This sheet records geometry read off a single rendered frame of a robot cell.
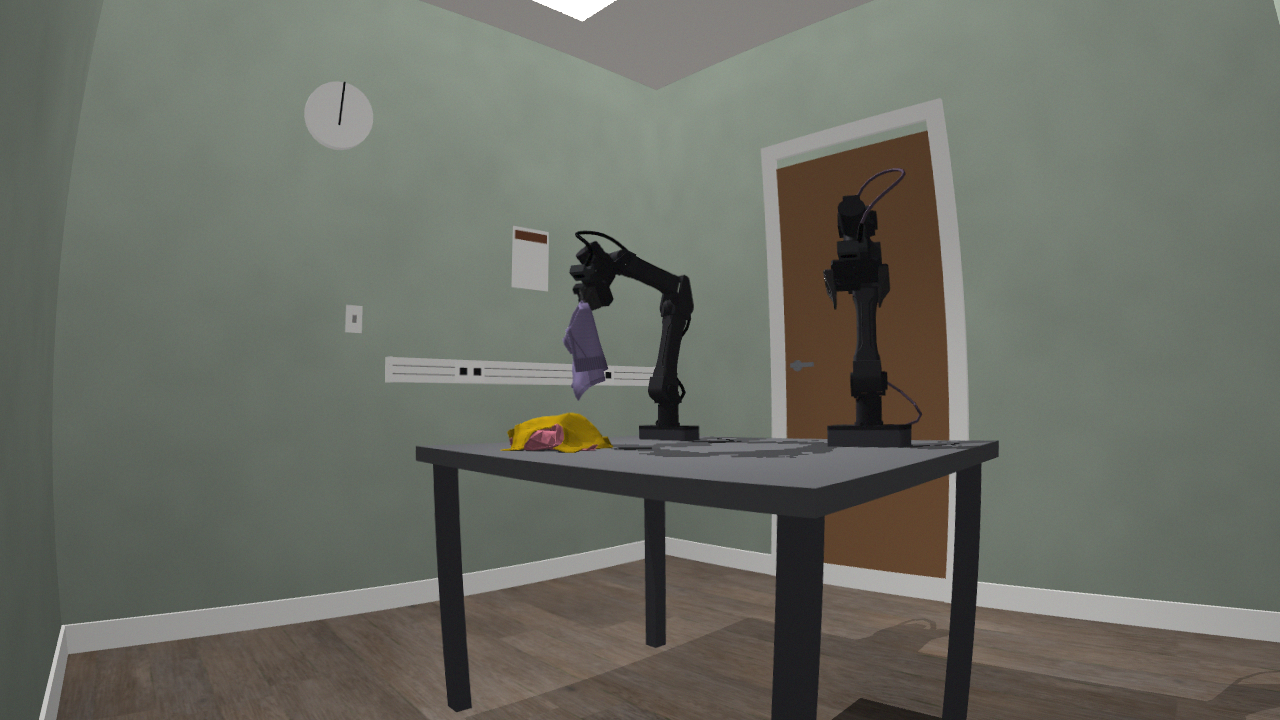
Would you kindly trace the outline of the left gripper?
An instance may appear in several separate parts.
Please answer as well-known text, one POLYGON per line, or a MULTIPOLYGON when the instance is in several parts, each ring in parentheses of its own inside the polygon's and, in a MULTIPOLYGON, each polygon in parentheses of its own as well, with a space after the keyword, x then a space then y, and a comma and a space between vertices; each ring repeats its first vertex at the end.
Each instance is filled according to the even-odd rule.
POLYGON ((860 252, 860 260, 832 260, 831 269, 826 269, 823 274, 826 291, 835 310, 837 307, 837 291, 858 291, 861 290, 861 283, 878 282, 879 307, 886 295, 890 293, 890 266, 881 264, 881 258, 870 258, 870 249, 868 252, 860 252))

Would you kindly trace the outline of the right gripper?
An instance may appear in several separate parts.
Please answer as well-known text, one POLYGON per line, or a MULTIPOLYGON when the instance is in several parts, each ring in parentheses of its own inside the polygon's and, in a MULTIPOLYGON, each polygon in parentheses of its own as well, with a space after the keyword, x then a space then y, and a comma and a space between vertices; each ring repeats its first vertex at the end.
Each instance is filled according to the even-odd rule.
MULTIPOLYGON (((596 266, 595 258, 588 258, 588 261, 584 264, 590 266, 591 263, 596 266)), ((600 275, 596 275, 596 272, 594 272, 594 274, 590 275, 590 281, 582 281, 582 283, 573 284, 573 293, 579 295, 580 292, 579 302, 582 300, 584 304, 589 304, 589 306, 591 306, 591 310, 596 310, 599 307, 611 306, 614 300, 611 293, 609 284, 611 281, 607 281, 604 274, 600 273, 600 275)))

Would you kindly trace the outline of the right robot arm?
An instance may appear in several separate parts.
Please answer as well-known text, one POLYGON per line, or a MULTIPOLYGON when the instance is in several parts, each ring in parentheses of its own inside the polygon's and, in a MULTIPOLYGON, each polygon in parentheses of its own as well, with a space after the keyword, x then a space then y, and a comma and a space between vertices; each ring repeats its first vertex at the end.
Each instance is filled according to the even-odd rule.
POLYGON ((659 290, 662 293, 660 348, 657 366, 648 386, 648 395, 655 404, 659 404, 658 423, 657 425, 643 425, 639 429, 698 430, 699 427, 680 427, 678 423, 678 404, 682 404, 678 396, 677 380, 678 350, 684 327, 694 309, 689 275, 675 275, 663 272, 657 266, 644 263, 636 254, 626 249, 608 254, 596 241, 591 242, 590 246, 593 247, 593 258, 596 255, 596 266, 593 263, 590 266, 584 264, 589 256, 589 249, 585 246, 576 254, 581 265, 570 266, 570 274, 575 281, 590 281, 590 275, 596 272, 596 275, 602 273, 612 283, 617 274, 640 281, 659 290))

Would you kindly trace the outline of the yellow cloth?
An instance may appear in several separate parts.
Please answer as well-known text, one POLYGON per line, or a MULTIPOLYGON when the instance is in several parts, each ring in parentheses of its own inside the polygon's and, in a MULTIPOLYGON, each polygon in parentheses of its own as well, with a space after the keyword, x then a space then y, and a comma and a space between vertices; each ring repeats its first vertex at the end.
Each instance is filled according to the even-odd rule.
POLYGON ((602 437, 600 432, 588 418, 576 413, 566 413, 558 416, 540 416, 515 425, 513 429, 507 430, 509 438, 513 438, 511 448, 500 451, 521 450, 535 430, 550 429, 556 424, 563 428, 564 439, 559 446, 553 448, 564 454, 575 454, 593 445, 598 445, 596 448, 613 447, 608 437, 602 437))

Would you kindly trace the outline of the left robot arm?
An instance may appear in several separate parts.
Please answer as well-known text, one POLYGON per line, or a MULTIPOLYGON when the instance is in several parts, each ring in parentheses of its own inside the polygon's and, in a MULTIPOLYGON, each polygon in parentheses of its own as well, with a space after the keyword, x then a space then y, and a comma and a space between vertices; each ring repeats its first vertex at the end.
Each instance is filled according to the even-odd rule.
MULTIPOLYGON (((837 242, 838 260, 860 260, 860 252, 868 252, 868 249, 870 249, 870 258, 881 258, 882 264, 881 242, 873 242, 869 238, 869 234, 876 236, 876 231, 878 231, 878 225, 876 225, 876 211, 870 210, 870 215, 868 214, 867 220, 863 223, 864 243, 859 243, 858 241, 846 241, 854 240, 858 234, 858 225, 861 223, 861 218, 868 208, 869 206, 865 206, 865 204, 860 200, 860 195, 844 196, 844 201, 838 202, 838 237, 844 238, 844 241, 837 242), (867 237, 864 237, 864 229, 868 229, 867 237)), ((883 425, 881 396, 886 396, 884 389, 888 389, 887 372, 882 372, 881 356, 878 354, 876 341, 878 282, 861 283, 861 290, 849 291, 849 293, 852 293, 858 320, 858 343, 854 354, 852 372, 850 373, 851 396, 856 398, 856 421, 855 425, 829 425, 827 427, 827 430, 913 429, 911 424, 886 424, 886 427, 874 427, 883 425)))

